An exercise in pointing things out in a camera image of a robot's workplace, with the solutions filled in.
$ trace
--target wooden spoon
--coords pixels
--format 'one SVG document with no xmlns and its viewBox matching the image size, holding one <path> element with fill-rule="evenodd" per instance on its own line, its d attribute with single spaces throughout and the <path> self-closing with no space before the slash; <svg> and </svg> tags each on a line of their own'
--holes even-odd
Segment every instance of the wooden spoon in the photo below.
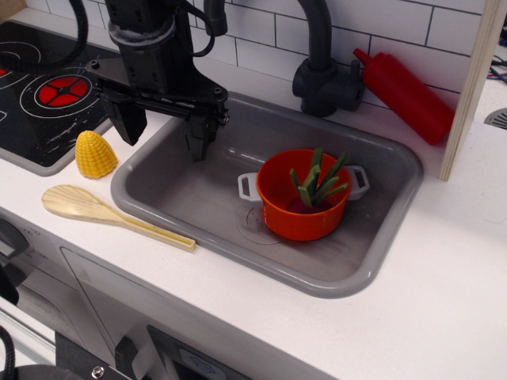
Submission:
<svg viewBox="0 0 507 380">
<path fill-rule="evenodd" d="M 196 246 L 188 237 L 122 215 L 85 189 L 70 184 L 49 188 L 42 195 L 42 204 L 49 212 L 64 218 L 121 226 L 188 252 Z"/>
</svg>

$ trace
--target gray sink basin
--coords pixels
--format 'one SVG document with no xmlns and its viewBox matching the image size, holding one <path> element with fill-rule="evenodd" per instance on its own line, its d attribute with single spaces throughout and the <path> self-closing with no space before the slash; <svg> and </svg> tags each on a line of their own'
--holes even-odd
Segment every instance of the gray sink basin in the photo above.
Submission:
<svg viewBox="0 0 507 380">
<path fill-rule="evenodd" d="M 157 226 L 321 298 L 340 298 L 375 278 L 422 179 L 405 146 L 263 101 L 231 94 L 231 121 L 205 161 L 192 162 L 185 122 L 173 118 L 116 172 L 116 205 Z M 257 172 L 274 154 L 322 146 L 363 166 L 369 191 L 349 201 L 340 226 L 317 241 L 285 241 L 260 209 L 238 197 L 238 176 Z"/>
</svg>

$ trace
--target ketchup bottle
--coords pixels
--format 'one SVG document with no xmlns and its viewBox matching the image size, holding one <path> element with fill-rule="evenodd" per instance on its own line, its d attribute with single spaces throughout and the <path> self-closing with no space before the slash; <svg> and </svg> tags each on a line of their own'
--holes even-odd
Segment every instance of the ketchup bottle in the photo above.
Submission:
<svg viewBox="0 0 507 380">
<path fill-rule="evenodd" d="M 394 56 L 354 55 L 364 64 L 364 85 L 409 124 L 428 144 L 437 144 L 451 130 L 454 111 Z"/>
</svg>

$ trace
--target red burner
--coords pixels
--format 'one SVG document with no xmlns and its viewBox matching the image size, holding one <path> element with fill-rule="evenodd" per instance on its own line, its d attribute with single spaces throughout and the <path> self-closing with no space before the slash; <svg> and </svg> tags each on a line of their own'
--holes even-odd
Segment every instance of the red burner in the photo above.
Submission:
<svg viewBox="0 0 507 380">
<path fill-rule="evenodd" d="M 65 107 L 80 101 L 89 91 L 85 79 L 69 75 L 47 82 L 40 88 L 38 97 L 46 107 Z"/>
</svg>

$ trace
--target pot handle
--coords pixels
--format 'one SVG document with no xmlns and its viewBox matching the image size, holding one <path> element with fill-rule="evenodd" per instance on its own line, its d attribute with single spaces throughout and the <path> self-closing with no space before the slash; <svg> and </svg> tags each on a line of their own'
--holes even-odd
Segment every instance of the pot handle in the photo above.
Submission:
<svg viewBox="0 0 507 380">
<path fill-rule="evenodd" d="M 370 189 L 370 182 L 362 166 L 347 165 L 345 167 L 350 175 L 351 189 L 347 200 L 359 200 Z"/>
<path fill-rule="evenodd" d="M 359 200 L 370 189 L 370 182 L 362 166 L 347 165 L 351 189 L 347 200 Z M 262 202 L 257 192 L 257 173 L 244 173 L 238 177 L 239 197 L 250 202 Z"/>
<path fill-rule="evenodd" d="M 257 191 L 257 173 L 245 173 L 238 177 L 239 197 L 250 202 L 262 202 Z"/>
</svg>

